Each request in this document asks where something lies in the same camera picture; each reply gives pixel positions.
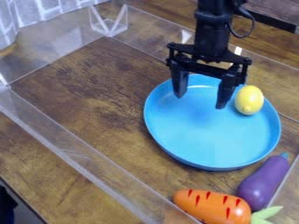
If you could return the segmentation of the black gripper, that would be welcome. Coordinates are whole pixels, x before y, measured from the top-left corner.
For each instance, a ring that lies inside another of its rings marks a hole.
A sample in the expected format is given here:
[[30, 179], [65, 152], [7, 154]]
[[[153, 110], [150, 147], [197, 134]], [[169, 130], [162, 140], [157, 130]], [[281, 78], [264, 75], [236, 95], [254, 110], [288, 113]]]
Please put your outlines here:
[[216, 109], [224, 109], [237, 85], [245, 83], [252, 60], [225, 49], [220, 56], [202, 56], [194, 45], [170, 42], [165, 64], [172, 75], [172, 91], [177, 98], [186, 92], [189, 73], [220, 79]]

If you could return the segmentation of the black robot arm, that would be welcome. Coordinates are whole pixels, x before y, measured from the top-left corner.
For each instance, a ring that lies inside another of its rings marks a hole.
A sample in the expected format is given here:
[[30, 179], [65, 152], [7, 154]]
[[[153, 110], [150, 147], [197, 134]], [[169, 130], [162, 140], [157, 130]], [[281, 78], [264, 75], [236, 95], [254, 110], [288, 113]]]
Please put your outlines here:
[[248, 0], [198, 0], [194, 11], [196, 29], [193, 44], [169, 43], [166, 66], [172, 76], [172, 91], [177, 98], [186, 92], [189, 73], [220, 79], [216, 109], [222, 109], [238, 84], [245, 83], [250, 58], [228, 49], [229, 35], [244, 38], [232, 30], [232, 15], [241, 14], [254, 23], [254, 18], [241, 5]]

